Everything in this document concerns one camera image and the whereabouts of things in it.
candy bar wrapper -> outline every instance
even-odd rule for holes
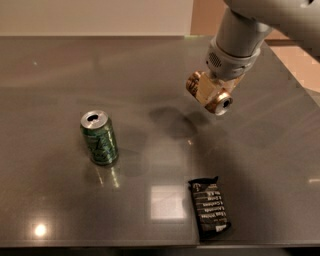
[[[216,236],[231,227],[217,181],[218,177],[189,181],[200,239]]]

floor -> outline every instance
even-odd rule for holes
[[[320,106],[320,63],[297,46],[271,46],[271,49]]]

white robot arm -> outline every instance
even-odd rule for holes
[[[224,114],[231,92],[260,54],[264,38],[276,28],[320,61],[320,0],[225,0],[220,29],[206,56],[207,72],[187,81],[188,91],[210,112]]]

green soda can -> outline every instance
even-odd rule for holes
[[[93,110],[81,118],[81,132],[98,165],[108,165],[118,158],[118,147],[110,117],[101,110]]]

can lid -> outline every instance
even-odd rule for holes
[[[99,129],[107,123],[108,118],[102,110],[92,110],[83,115],[81,125],[90,130]]]

